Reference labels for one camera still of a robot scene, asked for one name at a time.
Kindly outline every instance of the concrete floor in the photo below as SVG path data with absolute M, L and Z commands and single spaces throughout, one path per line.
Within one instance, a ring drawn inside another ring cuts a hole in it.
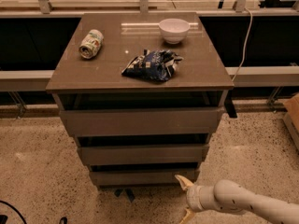
M 0 108 L 0 200 L 18 208 L 28 224 L 58 224 L 63 216 L 70 224 L 166 224 L 179 223 L 185 215 L 179 184 L 132 188 L 132 203 L 124 192 L 116 197 L 115 188 L 98 190 L 55 112 L 29 111 L 22 119 L 9 118 L 9 112 Z M 299 203 L 299 153 L 284 114 L 251 110 L 238 113 L 237 119 L 224 114 L 197 183 L 214 185 L 225 178 L 256 193 Z M 8 216 L 7 224 L 22 223 L 1 203 L 0 214 Z M 206 211 L 190 223 L 267 221 L 251 213 Z

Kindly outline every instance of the crumpled bag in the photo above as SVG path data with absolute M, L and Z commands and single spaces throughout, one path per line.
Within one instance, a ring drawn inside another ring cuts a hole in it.
M 171 50 L 144 50 L 144 54 L 133 58 L 121 72 L 126 77 L 139 77 L 155 81 L 167 81 L 174 75 L 183 58 Z

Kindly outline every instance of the white bowl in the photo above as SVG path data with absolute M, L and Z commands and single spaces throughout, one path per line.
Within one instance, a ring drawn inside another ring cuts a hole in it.
M 182 19 L 165 19 L 159 23 L 163 39 L 170 44 L 182 41 L 190 29 L 190 25 Z

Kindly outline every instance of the dresser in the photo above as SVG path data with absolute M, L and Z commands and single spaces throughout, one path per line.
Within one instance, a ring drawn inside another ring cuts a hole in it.
M 187 37 L 169 45 L 158 23 L 180 18 Z M 104 44 L 84 60 L 78 47 L 97 29 Z M 171 49 L 184 60 L 167 82 L 123 77 L 144 49 Z M 196 180 L 234 86 L 195 13 L 85 14 L 47 86 L 96 187 Z

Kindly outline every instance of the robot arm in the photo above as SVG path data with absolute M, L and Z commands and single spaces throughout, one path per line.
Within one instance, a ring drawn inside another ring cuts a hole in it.
M 250 211 L 273 224 L 299 224 L 299 205 L 255 194 L 235 182 L 221 180 L 215 186 L 194 185 L 187 178 L 176 175 L 181 187 L 187 190 L 190 210 L 181 223 L 187 223 L 196 212 L 214 210 L 230 214 Z

